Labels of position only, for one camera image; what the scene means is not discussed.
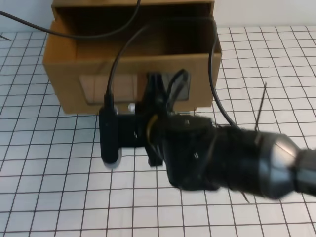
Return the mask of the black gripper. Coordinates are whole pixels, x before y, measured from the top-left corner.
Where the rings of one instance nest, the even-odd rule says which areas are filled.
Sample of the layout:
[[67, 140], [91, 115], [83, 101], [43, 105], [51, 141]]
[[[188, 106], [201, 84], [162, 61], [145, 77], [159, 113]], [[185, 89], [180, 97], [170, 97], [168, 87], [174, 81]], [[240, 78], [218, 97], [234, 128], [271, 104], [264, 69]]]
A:
[[135, 113], [118, 115], [118, 148], [145, 147], [149, 166], [163, 165], [162, 138], [172, 106], [161, 73], [147, 73], [147, 85]]

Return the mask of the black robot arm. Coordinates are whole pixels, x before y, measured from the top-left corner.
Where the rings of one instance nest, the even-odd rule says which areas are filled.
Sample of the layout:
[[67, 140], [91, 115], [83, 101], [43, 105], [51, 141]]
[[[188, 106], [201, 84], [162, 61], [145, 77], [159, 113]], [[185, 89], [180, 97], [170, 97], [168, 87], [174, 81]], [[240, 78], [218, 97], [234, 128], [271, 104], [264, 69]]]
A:
[[290, 192], [315, 195], [316, 153], [288, 136], [181, 115], [174, 101], [188, 80], [180, 70], [163, 88], [150, 75], [133, 115], [119, 117], [121, 147], [145, 147], [153, 166], [165, 164], [172, 186], [186, 190], [234, 191], [279, 199]]

